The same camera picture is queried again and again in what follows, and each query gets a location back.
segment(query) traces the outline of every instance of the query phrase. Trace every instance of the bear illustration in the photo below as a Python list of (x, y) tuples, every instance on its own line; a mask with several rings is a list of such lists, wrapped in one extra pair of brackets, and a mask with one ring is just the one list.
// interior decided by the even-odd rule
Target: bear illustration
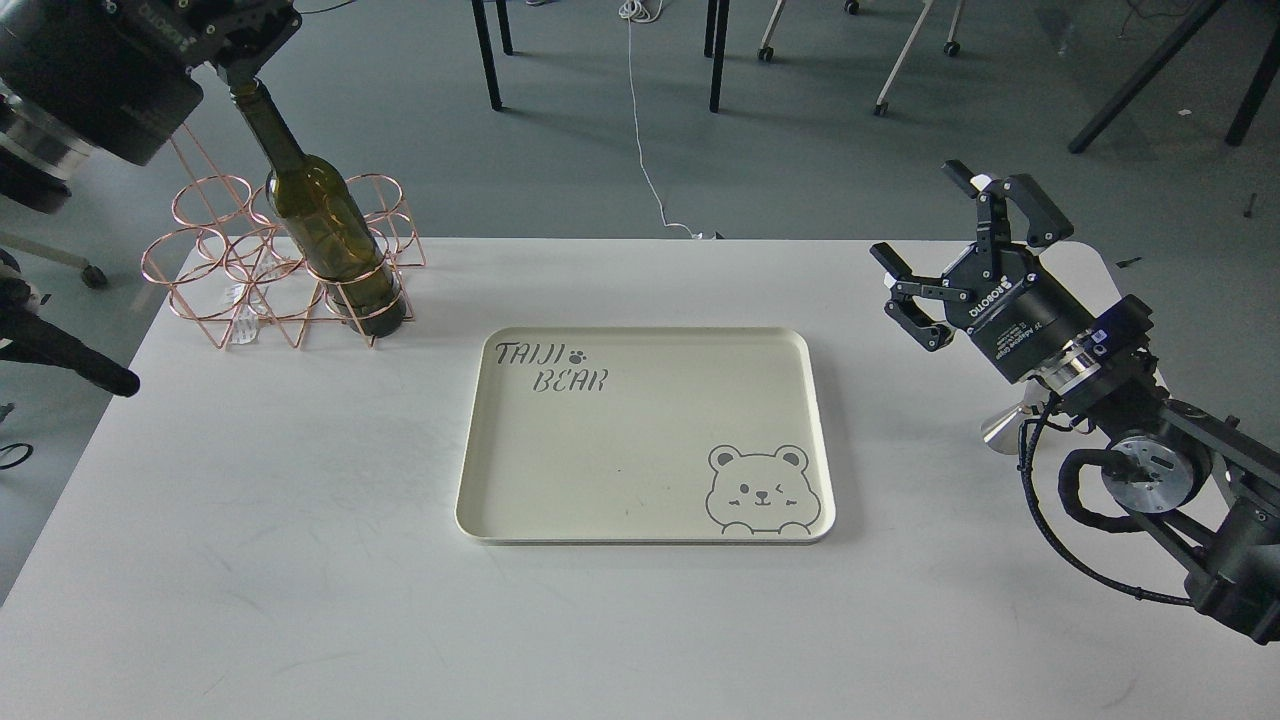
[(809, 525), (822, 507), (809, 487), (805, 469), (809, 456), (794, 445), (783, 445), (772, 455), (741, 454), (721, 445), (708, 456), (716, 477), (707, 493), (707, 512), (721, 525), (721, 533), (809, 534)]

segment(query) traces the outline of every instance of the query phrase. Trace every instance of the power cord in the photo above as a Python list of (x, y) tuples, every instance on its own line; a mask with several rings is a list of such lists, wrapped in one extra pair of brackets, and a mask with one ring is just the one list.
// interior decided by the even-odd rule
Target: power cord
[(630, 23), (649, 24), (662, 15), (663, 3), (664, 0), (658, 0), (658, 9), (649, 12), (649, 8), (644, 5), (644, 0), (627, 0), (618, 8), (618, 17)]
[(320, 13), (328, 13), (330, 10), (337, 10), (338, 8), (346, 8), (347, 5), (351, 5), (356, 0), (347, 0), (346, 3), (338, 3), (337, 5), (330, 5), (328, 8), (321, 8), (319, 10), (298, 10), (298, 14), (300, 15), (319, 15)]
[(658, 217), (662, 219), (662, 227), (664, 228), (684, 228), (692, 240), (703, 240), (703, 233), (695, 233), (689, 225), (684, 223), (676, 223), (667, 220), (667, 206), (662, 201), (662, 196), (658, 195), (658, 188), (653, 184), (653, 178), (649, 177), (649, 169), (644, 164), (644, 145), (640, 142), (640, 102), (636, 100), (636, 76), (635, 76), (635, 59), (632, 51), (631, 40), (631, 26), (632, 24), (649, 24), (657, 20), (662, 15), (662, 0), (658, 1), (658, 9), (649, 12), (645, 8), (644, 0), (627, 0), (618, 8), (618, 18), (627, 23), (627, 82), (631, 86), (631, 119), (635, 122), (636, 129), (636, 154), (640, 158), (640, 172), (644, 173), (644, 181), (649, 184), (649, 191), (653, 192), (653, 199), (658, 202)]
[[(0, 405), (0, 423), (4, 421), (5, 416), (8, 416), (9, 413), (13, 413), (13, 402), (6, 402), (4, 405)], [(14, 451), (22, 451), (22, 455), (18, 456), (17, 460), (6, 460), (6, 457), (9, 457), (9, 455), (13, 454)], [(28, 457), (31, 457), (31, 454), (35, 451), (36, 448), (29, 442), (15, 442), (0, 447), (0, 470), (8, 470), (9, 468), (17, 468), (18, 465), (22, 465), (23, 462), (27, 461)]]
[(1190, 0), (1187, 0), (1184, 3), (1170, 1), (1170, 5), (1172, 5), (1174, 9), (1165, 12), (1160, 10), (1143, 12), (1142, 6), (1147, 3), (1147, 0), (1124, 0), (1124, 1), (1125, 5), (1129, 6), (1129, 14), (1125, 15), (1124, 22), (1120, 23), (1120, 33), (1116, 35), (1119, 40), (1128, 40), (1128, 36), (1124, 32), (1125, 29), (1129, 28), (1129, 20), (1132, 20), (1134, 17), (1143, 20), (1149, 20), (1152, 18), (1180, 18), (1187, 13), (1189, 13), (1192, 9)]

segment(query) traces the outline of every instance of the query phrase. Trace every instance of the gripper logo text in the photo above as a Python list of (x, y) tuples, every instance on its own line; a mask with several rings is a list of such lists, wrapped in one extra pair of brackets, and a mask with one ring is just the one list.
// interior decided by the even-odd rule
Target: gripper logo text
[(191, 45), (196, 42), (195, 37), (184, 36), (182, 31), (169, 24), (169, 20), (157, 15), (155, 9), (147, 4), (138, 5), (138, 17), (150, 23), (151, 27), (160, 31), (160, 35), (163, 35), (169, 42), (173, 42), (174, 46), (178, 47), (179, 53), (186, 53), (187, 47), (191, 47)]
[(982, 300), (978, 301), (977, 305), (969, 309), (969, 316), (977, 318), (978, 315), (982, 314), (983, 310), (991, 307), (992, 302), (1000, 300), (1001, 295), (1005, 295), (1010, 290), (1014, 290), (1014, 283), (1009, 282), (1009, 275), (1000, 275), (1000, 284), (997, 284), (995, 290), (988, 292), (987, 297), (983, 297)]

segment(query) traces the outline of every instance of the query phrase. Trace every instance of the table leg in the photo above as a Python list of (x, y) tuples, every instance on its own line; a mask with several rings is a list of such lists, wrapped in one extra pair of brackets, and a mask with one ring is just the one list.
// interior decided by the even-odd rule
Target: table leg
[(716, 41), (716, 4), (717, 0), (707, 0), (707, 40), (703, 42), (703, 58), (712, 56), (712, 44)]
[(483, 0), (471, 0), (471, 14), (476, 18), (476, 37), (480, 40), (484, 79), (489, 86), (489, 106), (494, 110), (502, 110), (502, 96), (498, 94), (498, 72), (493, 67), (493, 45), (489, 42), (489, 20), (484, 17)]
[(716, 47), (712, 58), (712, 113), (719, 113), (721, 76), (724, 73), (724, 36), (728, 35), (728, 0), (716, 5)]
[(1124, 83), (1124, 87), (1121, 87), (1111, 97), (1111, 100), (1107, 100), (1107, 104), (1098, 110), (1098, 114), (1089, 120), (1089, 124), (1084, 126), (1084, 129), (1075, 136), (1075, 140), (1068, 143), (1068, 151), (1073, 154), (1084, 152), (1089, 143), (1093, 142), (1093, 138), (1096, 138), (1107, 128), (1108, 124), (1111, 124), (1111, 120), (1114, 120), (1116, 115), (1125, 109), (1130, 100), (1142, 92), (1142, 88), (1151, 82), (1151, 78), (1156, 77), (1156, 73), (1158, 73), (1165, 64), (1167, 64), (1169, 60), (1171, 60), (1174, 55), (1183, 49), (1183, 45), (1187, 45), (1187, 41), (1196, 35), (1196, 31), (1198, 31), (1225, 1), (1226, 0), (1201, 0), (1199, 4), (1192, 8), (1192, 10), (1187, 14), (1187, 18), (1178, 26), (1178, 29), (1165, 38), (1165, 42), (1156, 49), (1151, 58), (1148, 58), (1147, 61), (1138, 68), (1138, 72), (1135, 72), (1133, 77)]
[(1280, 67), (1280, 23), (1276, 23), (1276, 32), (1271, 36), (1271, 45), (1267, 45), (1267, 51), (1262, 55), (1258, 72), (1253, 74), (1249, 91), (1244, 94), (1240, 109), (1235, 113), (1235, 120), (1231, 122), (1231, 129), (1226, 131), (1226, 143), (1231, 147), (1239, 147), (1244, 142), (1244, 133), (1249, 132), (1249, 126), (1253, 124), (1253, 115), (1258, 113), (1262, 99), (1267, 96), (1271, 81), (1276, 77), (1277, 67)]
[(507, 20), (507, 0), (498, 0), (498, 35), (502, 36), (502, 54), (515, 55), (511, 47), (511, 22)]

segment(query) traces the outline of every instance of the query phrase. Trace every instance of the green glass bottle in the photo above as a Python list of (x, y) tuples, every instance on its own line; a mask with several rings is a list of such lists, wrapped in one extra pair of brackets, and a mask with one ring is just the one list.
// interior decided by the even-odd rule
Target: green glass bottle
[(346, 181), (302, 151), (260, 81), (233, 87), (232, 97), (271, 165), (271, 208), (325, 286), (329, 306), (356, 332), (396, 332), (407, 313), (404, 297)]

